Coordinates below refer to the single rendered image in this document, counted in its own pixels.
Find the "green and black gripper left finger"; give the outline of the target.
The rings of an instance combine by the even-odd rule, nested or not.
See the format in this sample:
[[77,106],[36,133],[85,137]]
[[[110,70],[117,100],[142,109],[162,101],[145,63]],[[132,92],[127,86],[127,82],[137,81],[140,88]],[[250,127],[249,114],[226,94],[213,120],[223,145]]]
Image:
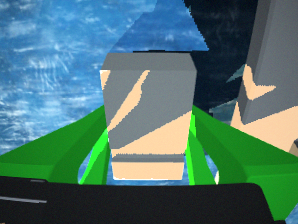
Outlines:
[[92,149],[80,184],[106,184],[111,149],[104,105],[69,125],[0,155],[0,176],[78,183],[79,168]]

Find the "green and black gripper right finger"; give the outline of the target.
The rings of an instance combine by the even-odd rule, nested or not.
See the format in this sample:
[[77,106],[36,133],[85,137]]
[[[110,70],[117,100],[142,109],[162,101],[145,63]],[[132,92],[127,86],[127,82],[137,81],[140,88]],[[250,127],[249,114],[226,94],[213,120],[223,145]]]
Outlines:
[[185,150],[190,185],[217,184],[203,148],[218,169],[218,184],[255,183],[262,188],[274,221],[285,220],[297,205],[297,156],[193,105]]

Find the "white fixture plate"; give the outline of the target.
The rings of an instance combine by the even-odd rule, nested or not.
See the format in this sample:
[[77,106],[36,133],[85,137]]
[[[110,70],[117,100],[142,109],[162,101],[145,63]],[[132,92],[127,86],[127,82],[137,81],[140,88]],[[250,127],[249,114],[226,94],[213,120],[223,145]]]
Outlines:
[[231,126],[286,152],[298,141],[298,0],[258,0]]

